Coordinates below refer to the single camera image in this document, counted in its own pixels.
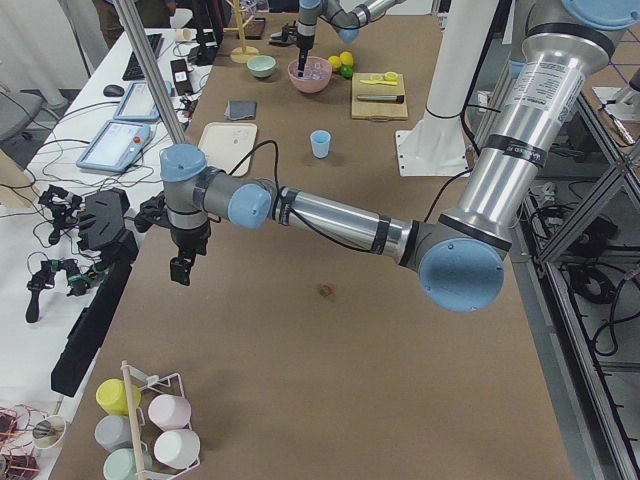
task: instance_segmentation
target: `wooden cutting board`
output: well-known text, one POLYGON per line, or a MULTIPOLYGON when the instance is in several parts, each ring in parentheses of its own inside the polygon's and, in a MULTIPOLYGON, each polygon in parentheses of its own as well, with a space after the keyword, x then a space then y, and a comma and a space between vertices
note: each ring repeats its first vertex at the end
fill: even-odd
POLYGON ((404 103, 361 102, 358 95, 406 95, 404 77, 398 74, 398 85, 367 85, 371 73, 354 73, 351 79, 351 118, 365 120, 406 120, 409 118, 407 100, 404 103))

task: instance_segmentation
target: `mouse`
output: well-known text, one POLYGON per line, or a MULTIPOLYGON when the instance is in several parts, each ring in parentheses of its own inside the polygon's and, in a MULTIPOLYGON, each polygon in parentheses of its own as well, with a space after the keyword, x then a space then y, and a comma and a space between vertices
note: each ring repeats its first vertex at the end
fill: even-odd
POLYGON ((107 85, 104 87, 104 90, 102 90, 102 94, 105 97, 121 97, 124 95, 124 88, 120 85, 107 85))

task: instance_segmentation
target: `bowl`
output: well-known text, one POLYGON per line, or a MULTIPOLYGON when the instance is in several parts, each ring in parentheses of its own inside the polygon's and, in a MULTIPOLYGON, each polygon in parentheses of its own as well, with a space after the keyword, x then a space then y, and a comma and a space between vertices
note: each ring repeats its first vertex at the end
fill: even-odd
POLYGON ((267 78, 276 69, 276 59, 269 55, 257 55, 247 62, 247 68, 256 78, 267 78))
POLYGON ((317 93, 329 84, 333 69, 329 60, 320 57, 307 57, 304 75, 298 77, 298 61, 294 60, 287 69, 293 86, 302 93, 317 93))

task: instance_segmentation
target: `pink bowl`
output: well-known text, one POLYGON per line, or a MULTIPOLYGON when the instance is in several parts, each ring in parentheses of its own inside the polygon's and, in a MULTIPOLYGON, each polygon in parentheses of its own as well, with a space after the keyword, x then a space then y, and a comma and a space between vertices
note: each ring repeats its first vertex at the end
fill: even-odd
POLYGON ((331 80, 331 64, 320 57, 307 57, 304 76, 298 77, 298 61, 294 60, 287 68, 293 86, 302 93, 316 93, 324 90, 331 80))

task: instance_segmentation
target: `blue joint cap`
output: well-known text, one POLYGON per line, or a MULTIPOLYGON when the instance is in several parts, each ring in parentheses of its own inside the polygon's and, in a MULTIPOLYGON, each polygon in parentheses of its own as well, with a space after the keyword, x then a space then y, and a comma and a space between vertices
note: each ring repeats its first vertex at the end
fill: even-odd
POLYGON ((179 143, 160 155, 160 178, 165 182, 183 182, 198 175, 206 166, 202 150, 189 143, 179 143))
POLYGON ((500 255, 473 238, 434 245, 420 262, 420 286, 435 303, 454 312, 473 312, 493 302, 504 282, 500 255))
POLYGON ((313 10, 318 7, 321 3, 321 0, 300 0, 300 7, 305 8, 307 10, 313 10))
POLYGON ((340 32, 338 32, 338 36, 344 43, 351 43, 358 38, 359 33, 360 30, 357 28, 347 28, 340 30, 340 32))
POLYGON ((518 78, 523 68, 524 68, 524 62, 509 60, 509 73, 511 74, 511 78, 518 78))
POLYGON ((562 0, 562 5, 597 30, 622 30, 640 20, 640 0, 562 0))
POLYGON ((271 195, 255 183, 241 186, 229 200, 227 216, 234 225, 255 229, 269 216, 271 195))

